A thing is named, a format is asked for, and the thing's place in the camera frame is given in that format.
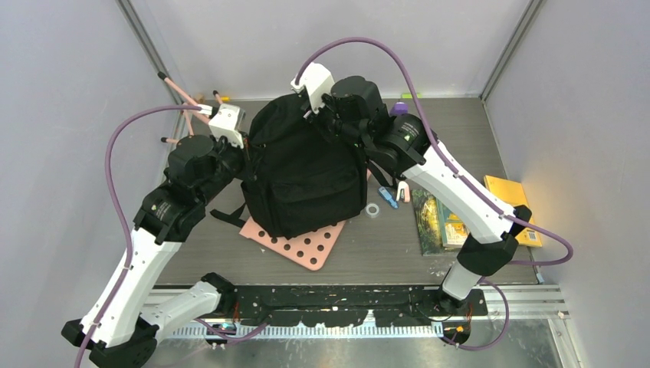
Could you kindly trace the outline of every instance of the gray wood surface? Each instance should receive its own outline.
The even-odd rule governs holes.
[[[394,100],[386,100],[392,106]],[[266,104],[236,102],[247,112],[245,124]],[[479,99],[425,99],[425,114],[451,154],[482,181],[486,174],[505,177],[488,119]],[[416,113],[411,105],[409,112]],[[197,133],[205,124],[194,122]],[[381,208],[378,218],[365,214],[348,220],[325,265],[309,271],[287,258],[243,238],[238,228],[208,215],[160,275],[158,284],[194,284],[208,272],[216,272],[234,284],[439,284],[455,261],[455,255],[423,257],[411,204],[391,209],[377,193],[371,178],[368,202]],[[238,182],[233,182],[209,209],[230,212],[244,201]],[[519,247],[515,259],[530,259]],[[537,283],[532,267],[506,266],[491,277],[499,284]]]

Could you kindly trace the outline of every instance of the pink board with holes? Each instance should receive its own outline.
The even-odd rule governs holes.
[[[311,271],[317,271],[325,264],[343,225],[345,225],[345,221],[287,240],[286,238],[268,236],[266,231],[253,221],[253,218],[248,218],[239,235],[255,240]]]

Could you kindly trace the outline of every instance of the yellow book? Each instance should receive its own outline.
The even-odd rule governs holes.
[[[524,194],[524,187],[520,182],[499,179],[489,175],[484,177],[484,182],[487,190],[507,204],[512,205],[513,207],[517,205],[525,205],[526,207],[529,207],[528,201],[526,200],[526,194]],[[532,218],[530,219],[530,223],[535,223]],[[528,245],[529,247],[542,246],[540,233],[529,228],[525,228],[519,235],[517,235],[517,241],[519,244]]]

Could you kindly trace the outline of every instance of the green tape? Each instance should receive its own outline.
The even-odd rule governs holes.
[[[421,94],[415,94],[415,95],[416,95],[418,98],[422,98],[422,95],[421,95]],[[401,97],[401,98],[404,98],[404,99],[407,99],[407,100],[408,100],[408,99],[412,99],[413,96],[412,96],[411,94],[402,94],[402,97]]]

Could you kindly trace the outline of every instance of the blue marker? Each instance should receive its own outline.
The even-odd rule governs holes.
[[[397,209],[399,205],[397,204],[397,201],[392,197],[392,194],[386,189],[386,187],[380,186],[379,187],[379,195],[384,198],[388,202],[388,204],[393,207],[394,209]]]

